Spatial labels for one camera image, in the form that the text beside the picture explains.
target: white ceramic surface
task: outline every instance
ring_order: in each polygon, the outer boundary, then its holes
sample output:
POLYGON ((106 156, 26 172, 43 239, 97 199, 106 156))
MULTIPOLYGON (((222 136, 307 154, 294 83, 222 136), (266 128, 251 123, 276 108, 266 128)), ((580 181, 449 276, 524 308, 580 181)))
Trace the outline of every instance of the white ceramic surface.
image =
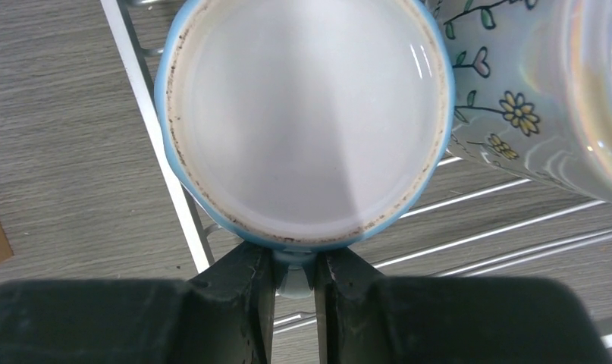
POLYGON ((452 60, 449 150, 612 202, 612 0, 427 0, 452 60))
POLYGON ((446 146, 439 38, 411 0, 190 1, 156 80, 171 166, 248 240, 310 251, 375 234, 446 146))

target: mug rim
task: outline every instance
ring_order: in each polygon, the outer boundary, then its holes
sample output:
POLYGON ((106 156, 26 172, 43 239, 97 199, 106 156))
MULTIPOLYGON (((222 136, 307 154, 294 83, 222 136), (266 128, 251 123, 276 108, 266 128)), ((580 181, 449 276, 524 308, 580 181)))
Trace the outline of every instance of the mug rim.
POLYGON ((167 103, 167 93, 168 93, 168 85, 169 78, 173 77, 170 75, 170 66, 173 64, 174 59, 177 57, 175 55, 175 50, 177 49, 177 44, 181 35, 184 32, 187 32, 187 28, 191 25, 191 20, 193 15, 198 10, 198 7, 207 0, 188 0, 186 1, 177 12, 174 20, 172 21, 167 39, 165 41, 165 47, 163 49, 163 53, 161 56, 161 61, 158 65, 158 70, 156 72, 156 79, 154 85, 154 101, 156 106, 156 113, 158 115, 158 121, 161 125, 162 139, 165 149, 165 157, 168 161, 168 164, 171 167, 171 170, 174 172, 176 177, 179 179, 181 184, 190 192, 192 197, 196 200, 199 205, 205 209, 210 218, 212 218, 218 225, 223 227, 225 230, 233 232, 237 236, 243 238, 244 240, 248 240, 252 243, 257 243, 259 245, 267 246, 271 249, 277 250, 285 250, 285 251, 294 251, 294 252, 318 252, 329 249, 337 249, 345 246, 349 246, 352 243, 356 243, 361 240, 368 239, 373 235, 383 231, 386 227, 393 224, 396 220, 400 218, 400 216, 406 213, 413 204, 419 199, 422 195, 422 192, 428 185, 428 182, 433 175, 433 172, 438 166, 439 161, 442 159, 444 152, 447 148, 450 134, 451 134, 451 126, 453 123, 453 109, 455 102, 455 85, 454 85, 454 77, 453 77, 453 69, 450 66, 450 59, 448 57, 448 53, 443 44, 443 39, 441 36, 441 32, 435 23, 435 19, 432 17, 431 13, 423 6, 421 2, 417 0, 400 0, 402 2, 408 2, 408 5, 411 5, 413 10, 419 15, 422 19, 421 26, 426 28, 431 35, 431 40, 435 41, 435 48, 437 51, 438 60, 441 61, 442 65, 438 66, 444 72, 444 84, 441 84, 441 87, 444 88, 446 92, 445 102, 446 102, 446 111, 445 115, 439 115, 438 123, 442 123, 443 131, 440 133, 443 135, 438 136, 438 149, 437 155, 434 158, 434 161, 429 164, 428 173, 426 176, 421 178, 419 185, 413 195, 406 201, 406 203, 402 204, 399 210, 392 213, 390 217, 383 220, 379 224, 375 226, 365 229, 361 233, 357 235, 353 235, 347 239, 335 240, 330 243, 326 243, 325 245, 308 245, 307 243, 300 243, 298 241, 294 242, 294 245, 291 242, 287 241, 276 241, 269 239, 268 236, 262 236, 259 234, 254 234, 252 231, 242 228, 238 224, 233 223, 230 219, 226 218, 223 214, 221 214, 218 209, 216 209, 210 201, 208 201, 196 188, 195 183, 193 183, 184 167, 181 165, 179 161, 179 156, 177 154, 176 147, 174 146, 174 142, 171 135, 171 125, 168 120, 168 103, 167 103))

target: yellow flower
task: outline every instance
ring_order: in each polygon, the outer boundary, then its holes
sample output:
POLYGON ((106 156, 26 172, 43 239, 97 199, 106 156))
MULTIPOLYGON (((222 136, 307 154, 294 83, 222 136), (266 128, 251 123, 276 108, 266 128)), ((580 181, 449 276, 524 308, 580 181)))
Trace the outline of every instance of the yellow flower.
POLYGON ((491 134, 488 138, 488 145, 493 148, 497 154, 502 155, 504 158, 509 159, 510 161, 519 158, 518 153, 511 149, 509 144, 503 142, 502 139, 495 134, 491 134))
POLYGON ((533 114, 534 105, 530 102, 525 102, 525 96, 518 93, 515 97, 509 91, 504 93, 504 99, 500 100, 500 106, 504 112, 502 117, 509 121, 513 127, 519 127, 520 130, 528 137, 531 133, 538 134, 538 125, 540 118, 533 114))

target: floral mug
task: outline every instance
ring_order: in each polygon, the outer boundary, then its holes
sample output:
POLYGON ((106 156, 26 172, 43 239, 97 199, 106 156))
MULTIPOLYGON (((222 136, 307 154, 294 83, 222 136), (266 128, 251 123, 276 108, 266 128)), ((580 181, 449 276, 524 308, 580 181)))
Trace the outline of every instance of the floral mug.
POLYGON ((456 83, 449 152, 612 202, 612 0, 426 0, 456 83))

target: white wire rack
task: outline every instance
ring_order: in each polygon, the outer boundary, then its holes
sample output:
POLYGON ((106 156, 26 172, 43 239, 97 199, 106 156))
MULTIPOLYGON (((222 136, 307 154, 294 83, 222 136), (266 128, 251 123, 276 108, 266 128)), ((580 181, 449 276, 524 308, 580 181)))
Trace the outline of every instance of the white wire rack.
MULTIPOLYGON (((162 48, 144 49, 140 46, 140 42, 136 35, 136 31, 129 13, 130 7, 150 6, 156 2, 163 1, 164 0, 101 0, 101 3, 125 70, 127 71, 127 76, 129 78, 133 94, 136 96, 138 107, 143 116, 143 121, 145 122, 149 138, 152 141, 156 158, 160 164, 162 174, 165 179, 165 184, 169 190, 171 200, 174 204, 174 209, 178 215, 180 226, 190 248, 193 261, 196 265, 196 270, 201 272, 207 269, 214 262, 212 252, 209 247, 208 236, 214 231, 218 230, 220 227, 213 221, 210 221, 211 224, 207 227, 203 227, 193 198, 180 185, 180 182, 171 171, 167 160, 165 159, 162 135, 153 103, 153 80, 150 76, 150 72, 145 61, 146 57, 155 57, 160 55, 162 53, 162 48)), ((460 158, 457 157, 446 158, 442 160, 439 165, 440 168, 443 168, 445 165, 458 161, 460 161, 460 158)), ((490 196, 492 193, 514 188, 529 182, 530 181, 526 179, 512 180, 511 182, 504 184, 498 184, 496 186, 488 187, 472 193, 434 202, 426 206, 414 208, 404 214, 402 218, 408 218, 410 216, 430 212, 432 210, 440 209, 459 202, 477 199, 483 196, 490 196)), ((402 256, 395 256, 381 262, 376 262, 374 266, 376 268, 383 268, 388 265, 395 265, 410 259, 419 258, 421 256, 426 256, 428 254, 461 246, 463 244, 473 243, 477 240, 502 234, 514 229, 524 228, 529 225, 539 224, 547 220, 560 218, 573 214, 574 212, 599 206, 604 203, 605 202, 603 201, 585 202, 577 206, 561 209, 556 212, 541 215, 536 218, 530 218, 528 220, 509 224, 503 227, 498 227, 489 231, 484 231, 479 234, 461 238, 459 240, 417 250, 402 256)), ((546 243, 540 243, 534 246, 518 249, 510 253, 469 263, 468 265, 462 265, 446 271, 440 271, 433 275, 481 275, 506 268, 511 265, 522 264, 534 259, 540 259, 545 256, 551 256, 567 250, 589 246, 610 239, 612 239, 612 227, 590 231, 584 234, 578 234, 559 240, 552 240, 546 243)), ((275 318, 275 334, 280 334, 282 332, 294 330, 315 323, 316 318, 314 312, 294 312, 290 315, 275 318)), ((597 322, 596 324, 598 326, 598 330, 601 332, 605 345, 607 347, 612 347, 612 318, 607 318, 597 322)))

